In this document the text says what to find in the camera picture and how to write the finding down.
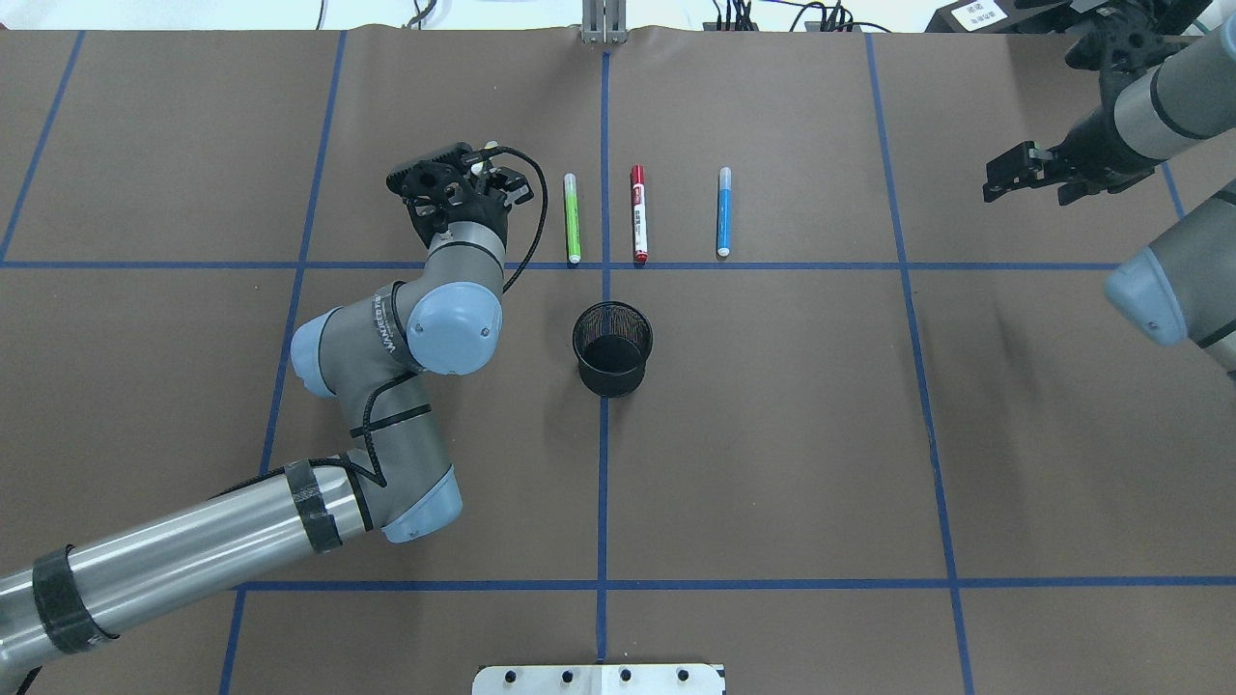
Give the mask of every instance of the pen holder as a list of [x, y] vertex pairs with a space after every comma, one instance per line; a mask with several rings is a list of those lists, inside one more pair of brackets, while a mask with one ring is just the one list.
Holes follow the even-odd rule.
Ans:
[[644, 381], [653, 326], [644, 314], [622, 302], [602, 302], [575, 320], [571, 344], [583, 385], [597, 396], [619, 398]]

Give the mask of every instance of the black cable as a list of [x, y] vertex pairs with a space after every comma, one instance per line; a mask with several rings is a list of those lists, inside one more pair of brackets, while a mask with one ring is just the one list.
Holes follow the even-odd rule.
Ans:
[[854, 12], [842, 6], [840, 1], [833, 5], [833, 11], [828, 12], [828, 19], [819, 23], [819, 31], [838, 31], [840, 25], [853, 21]]
[[738, 31], [755, 31], [755, 22], [751, 21], [751, 5], [754, 0], [748, 0], [747, 5], [743, 5], [742, 0], [738, 0], [739, 19], [738, 19]]
[[[414, 5], [417, 7], [420, 6], [419, 2], [415, 2]], [[412, 28], [412, 25], [425, 21], [425, 17], [428, 17], [429, 14], [433, 12], [434, 7], [436, 6], [438, 6], [438, 0], [429, 0], [429, 4], [425, 5], [425, 9], [418, 10], [417, 14], [410, 20], [408, 20], [408, 23], [403, 25], [403, 28]]]
[[824, 17], [828, 14], [828, 7], [826, 7], [823, 2], [807, 2], [806, 5], [798, 5], [798, 7], [800, 7], [798, 14], [794, 16], [794, 22], [790, 23], [790, 31], [794, 31], [795, 28], [798, 27], [798, 20], [802, 19], [803, 12], [806, 12], [812, 7], [819, 9], [819, 23], [824, 22]]
[[486, 147], [483, 150], [477, 150], [476, 152], [470, 153], [468, 157], [471, 158], [471, 161], [481, 162], [488, 160], [493, 155], [510, 155], [513, 157], [519, 157], [520, 160], [527, 162], [528, 166], [533, 168], [533, 171], [536, 172], [536, 181], [540, 182], [541, 185], [541, 216], [540, 220], [536, 223], [536, 235], [533, 236], [533, 242], [528, 246], [528, 254], [524, 255], [524, 260], [519, 261], [519, 267], [515, 268], [515, 272], [510, 276], [510, 279], [508, 279], [507, 283], [502, 286], [502, 293], [506, 294], [507, 291], [510, 289], [510, 286], [515, 283], [515, 279], [519, 278], [519, 275], [524, 272], [524, 268], [528, 267], [528, 262], [533, 260], [533, 254], [536, 252], [536, 246], [540, 244], [541, 232], [545, 231], [545, 218], [549, 216], [549, 185], [545, 183], [545, 172], [541, 171], [540, 164], [538, 164], [535, 160], [533, 160], [528, 155], [524, 155], [519, 150], [515, 150], [514, 147], [507, 147], [504, 145], [499, 145], [497, 147]]
[[[543, 177], [541, 178], [541, 183], [544, 184], [544, 182], [545, 182], [545, 179]], [[357, 465], [355, 461], [352, 461], [351, 459], [349, 459], [346, 454], [344, 454], [342, 458], [340, 458], [340, 459], [309, 459], [309, 465], [311, 467], [332, 466], [332, 467], [340, 467], [340, 469], [344, 469], [344, 470], [350, 470], [350, 471], [355, 472], [356, 475], [358, 475], [358, 476], [368, 480], [373, 485], [377, 485], [378, 487], [386, 487], [387, 486], [387, 479], [386, 479], [386, 475], [383, 475], [383, 472], [382, 472], [382, 464], [378, 461], [378, 453], [377, 453], [377, 450], [376, 450], [376, 448], [373, 445], [373, 430], [371, 429], [371, 425], [372, 425], [371, 417], [373, 414], [373, 403], [377, 402], [378, 396], [386, 393], [387, 391], [394, 388], [396, 386], [399, 386], [400, 383], [408, 381], [409, 378], [412, 378], [414, 376], [417, 376], [417, 375], [413, 373], [413, 372], [407, 372], [404, 375], [397, 376], [397, 377], [392, 378], [391, 381], [383, 383], [382, 386], [375, 388], [372, 392], [370, 392], [370, 397], [366, 398], [366, 401], [365, 401], [365, 412], [361, 414], [361, 432], [363, 433], [363, 438], [365, 438], [365, 453], [368, 454], [370, 463], [373, 464], [373, 470], [372, 471], [370, 471], [368, 469], [366, 469], [363, 466]], [[251, 485], [257, 485], [258, 482], [262, 482], [263, 480], [269, 480], [272, 477], [276, 477], [276, 476], [279, 476], [279, 475], [283, 475], [283, 474], [284, 474], [284, 466], [279, 466], [277, 469], [268, 470], [268, 471], [266, 471], [266, 472], [263, 472], [261, 475], [256, 475], [256, 476], [246, 480], [245, 482], [239, 482], [239, 484], [229, 487], [227, 490], [224, 490], [219, 495], [215, 495], [215, 497], [222, 497], [224, 495], [227, 495], [227, 493], [231, 493], [231, 492], [236, 492], [237, 490], [243, 490], [243, 488], [246, 488], [246, 487], [248, 487]]]
[[35, 670], [27, 673], [26, 680], [21, 681], [21, 686], [17, 688], [16, 695], [26, 695], [26, 693], [30, 690], [30, 686], [35, 683], [35, 676], [38, 675], [38, 672], [41, 670], [43, 670], [43, 667], [36, 667]]

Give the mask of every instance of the blue tape line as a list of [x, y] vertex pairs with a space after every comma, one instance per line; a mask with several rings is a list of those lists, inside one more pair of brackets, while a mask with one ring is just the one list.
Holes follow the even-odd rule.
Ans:
[[959, 579], [962, 589], [1060, 589], [1096, 586], [1236, 586], [1236, 576], [1039, 576]]
[[305, 261], [305, 270], [421, 270], [425, 261]]
[[[601, 299], [609, 301], [609, 52], [601, 54]], [[597, 437], [597, 663], [604, 663], [609, 580], [609, 398], [601, 397]]]
[[247, 581], [241, 591], [593, 591], [597, 582], [591, 579], [545, 580], [475, 580], [475, 581], [420, 581], [420, 580], [352, 580], [352, 581]]
[[912, 271], [1114, 271], [1120, 263], [907, 262]]
[[347, 31], [339, 32], [339, 45], [335, 48], [335, 69], [330, 78], [330, 94], [326, 96], [326, 114], [321, 121], [321, 139], [318, 142], [318, 160], [314, 164], [313, 185], [309, 189], [309, 203], [305, 208], [305, 226], [300, 235], [300, 254], [297, 260], [297, 276], [292, 281], [292, 301], [288, 303], [288, 318], [283, 324], [283, 346], [279, 349], [279, 366], [274, 372], [274, 392], [271, 396], [271, 411], [266, 420], [266, 440], [262, 444], [262, 463], [258, 475], [271, 470], [271, 451], [274, 449], [274, 433], [279, 422], [279, 403], [283, 401], [283, 382], [288, 371], [288, 352], [292, 335], [295, 333], [297, 313], [300, 308], [300, 288], [304, 284], [305, 262], [309, 256], [309, 242], [313, 236], [313, 221], [318, 209], [318, 190], [321, 187], [321, 171], [326, 164], [326, 145], [330, 142], [330, 124], [335, 114], [335, 95], [339, 93], [339, 74], [344, 66], [344, 48], [347, 46]]
[[646, 263], [611, 263], [619, 271], [895, 271], [900, 263], [860, 262], [811, 262], [811, 261], [649, 261]]
[[56, 98], [52, 99], [52, 108], [47, 110], [47, 119], [43, 121], [43, 130], [38, 134], [38, 142], [35, 143], [35, 153], [30, 156], [30, 166], [26, 167], [26, 178], [21, 181], [21, 190], [17, 192], [17, 200], [12, 204], [12, 214], [9, 215], [9, 226], [4, 230], [4, 240], [0, 241], [0, 261], [9, 254], [9, 245], [12, 244], [12, 235], [17, 231], [17, 219], [21, 218], [21, 208], [26, 204], [26, 194], [30, 185], [35, 183], [35, 172], [38, 171], [38, 161], [43, 158], [43, 147], [52, 135], [52, 125], [56, 122], [56, 114], [61, 110], [61, 101], [64, 100], [64, 92], [69, 87], [69, 77], [77, 66], [77, 58], [82, 53], [82, 43], [85, 42], [85, 32], [79, 31], [73, 41], [73, 51], [69, 52], [69, 61], [64, 64], [64, 73], [61, 74], [61, 84], [56, 88]]
[[601, 435], [597, 467], [597, 663], [606, 660], [609, 582], [609, 398], [601, 397]]
[[[609, 263], [609, 52], [601, 54], [601, 261]], [[608, 287], [602, 294], [608, 296]]]
[[1175, 187], [1175, 177], [1172, 176], [1172, 167], [1163, 162], [1163, 181], [1167, 182], [1167, 192], [1172, 195], [1172, 205], [1175, 207], [1177, 219], [1184, 219], [1184, 203], [1180, 202], [1180, 190]]
[[[507, 263], [507, 270], [508, 271], [509, 270], [514, 270], [517, 267], [519, 267], [519, 263], [515, 263], [515, 262]], [[530, 263], [528, 263], [528, 266], [524, 270], [536, 270], [536, 271], [575, 271], [575, 270], [586, 270], [586, 271], [588, 271], [588, 270], [591, 270], [591, 271], [599, 271], [599, 270], [604, 270], [604, 263], [597, 263], [597, 262], [567, 263], [567, 262], [559, 262], [559, 261], [539, 261], [539, 262], [530, 262]]]
[[237, 592], [477, 592], [477, 591], [918, 591], [953, 586], [1067, 589], [1137, 586], [1236, 586], [1232, 575], [1182, 576], [1000, 576], [949, 580], [907, 579], [493, 579], [493, 580], [268, 580], [247, 581]]
[[632, 579], [612, 580], [612, 591], [817, 591], [948, 589], [947, 579]]
[[0, 267], [68, 271], [293, 270], [295, 261], [4, 261]]
[[922, 341], [918, 336], [918, 317], [915, 312], [913, 287], [910, 283], [910, 265], [906, 257], [906, 242], [901, 229], [901, 208], [897, 204], [897, 185], [892, 176], [892, 156], [889, 151], [889, 134], [884, 121], [884, 101], [880, 96], [880, 77], [875, 62], [875, 43], [870, 35], [863, 36], [866, 43], [866, 62], [871, 75], [871, 99], [875, 104], [875, 122], [880, 135], [880, 156], [884, 158], [884, 182], [889, 189], [889, 213], [892, 218], [892, 235], [897, 246], [897, 261], [901, 263], [901, 293], [906, 302], [906, 323], [910, 328], [910, 345], [915, 357], [915, 376], [918, 381], [918, 403], [927, 427], [927, 449], [931, 455], [932, 479], [936, 487], [936, 513], [939, 519], [939, 535], [944, 547], [944, 568], [948, 571], [949, 597], [953, 605], [953, 627], [957, 632], [957, 653], [962, 668], [962, 685], [967, 695], [974, 695], [974, 675], [970, 668], [970, 649], [965, 636], [965, 616], [962, 612], [962, 591], [957, 584], [957, 559], [953, 554], [953, 532], [948, 521], [948, 502], [944, 498], [944, 476], [941, 472], [939, 448], [936, 443], [936, 423], [931, 409], [931, 392], [927, 388], [927, 371], [923, 367]]
[[227, 650], [224, 652], [224, 669], [219, 676], [219, 695], [227, 695], [231, 690], [231, 672], [236, 664], [236, 647], [240, 643], [240, 623], [245, 615], [245, 590], [236, 591], [236, 602], [232, 603], [232, 623], [227, 629]]

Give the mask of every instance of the marker label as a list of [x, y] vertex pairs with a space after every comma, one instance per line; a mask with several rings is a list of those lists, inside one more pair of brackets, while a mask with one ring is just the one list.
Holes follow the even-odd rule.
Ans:
[[630, 221], [635, 234], [635, 260], [648, 260], [648, 213], [644, 204], [644, 184], [630, 187]]

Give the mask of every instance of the robotic arm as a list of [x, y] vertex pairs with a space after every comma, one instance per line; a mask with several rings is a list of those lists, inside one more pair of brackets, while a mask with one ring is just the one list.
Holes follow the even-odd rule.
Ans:
[[[1101, 104], [1051, 148], [1022, 142], [988, 163], [983, 199], [1060, 184], [1060, 205], [1120, 193], [1159, 163], [1236, 127], [1236, 16], [1188, 46], [1152, 31], [1143, 2], [1112, 10], [1065, 62], [1098, 69]], [[1236, 181], [1116, 270], [1111, 303], [1162, 345], [1192, 339], [1236, 381]]]
[[507, 214], [533, 197], [522, 174], [488, 162], [501, 152], [519, 155], [460, 142], [397, 167], [387, 187], [429, 250], [424, 272], [307, 323], [292, 340], [293, 369], [309, 391], [340, 401], [355, 448], [57, 548], [0, 579], [0, 694], [52, 659], [366, 531], [404, 543], [459, 516], [455, 470], [417, 375], [473, 372], [497, 348]]

